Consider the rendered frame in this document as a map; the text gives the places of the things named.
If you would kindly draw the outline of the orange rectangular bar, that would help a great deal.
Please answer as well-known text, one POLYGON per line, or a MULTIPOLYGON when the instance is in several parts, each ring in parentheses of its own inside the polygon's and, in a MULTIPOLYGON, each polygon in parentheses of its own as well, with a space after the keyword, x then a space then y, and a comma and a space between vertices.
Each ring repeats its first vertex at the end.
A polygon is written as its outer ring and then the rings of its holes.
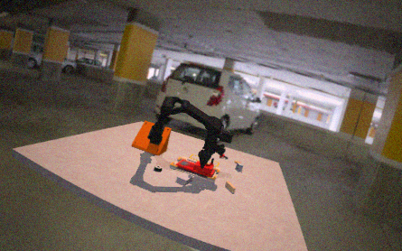
POLYGON ((225 186, 232 192, 235 192, 236 190, 236 188, 229 181, 226 181, 225 186))

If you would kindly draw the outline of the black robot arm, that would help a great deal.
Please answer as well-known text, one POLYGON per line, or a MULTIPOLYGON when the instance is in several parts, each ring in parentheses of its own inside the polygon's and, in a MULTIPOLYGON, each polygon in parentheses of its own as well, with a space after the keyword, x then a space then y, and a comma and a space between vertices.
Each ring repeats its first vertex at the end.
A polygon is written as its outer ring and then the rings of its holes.
MULTIPOLYGON (((178 113, 186 113, 187 115, 204 124, 205 128, 208 130, 206 137, 210 140, 217 140, 217 138, 219 138, 220 141, 231 144, 234 133, 224 131, 224 125, 221 123, 221 120, 219 118, 215 116, 208 116, 197 107, 192 105, 188 100, 171 96, 165 97, 164 102, 161 106, 161 115, 159 117, 159 120, 154 125, 152 125, 152 128, 147 137, 151 142, 149 142, 150 144, 160 145, 163 138, 162 134, 165 128, 164 121, 166 117, 178 113), (181 106, 173 108, 175 102, 180 103, 181 106)), ((226 152, 225 145, 218 144, 217 141, 212 149, 212 152, 216 152, 217 154, 222 156, 226 152)))

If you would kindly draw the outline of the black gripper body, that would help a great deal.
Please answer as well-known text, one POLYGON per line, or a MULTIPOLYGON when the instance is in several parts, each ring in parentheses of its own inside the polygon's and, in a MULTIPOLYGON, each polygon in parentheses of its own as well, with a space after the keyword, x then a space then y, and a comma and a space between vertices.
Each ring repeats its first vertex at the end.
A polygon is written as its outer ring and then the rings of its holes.
POLYGON ((210 140, 209 138, 206 137, 204 142, 205 142, 205 144, 202 147, 202 149, 204 149, 204 150, 199 151, 198 156, 209 160, 212 156, 212 154, 211 154, 212 149, 213 149, 214 145, 217 143, 217 140, 210 140))

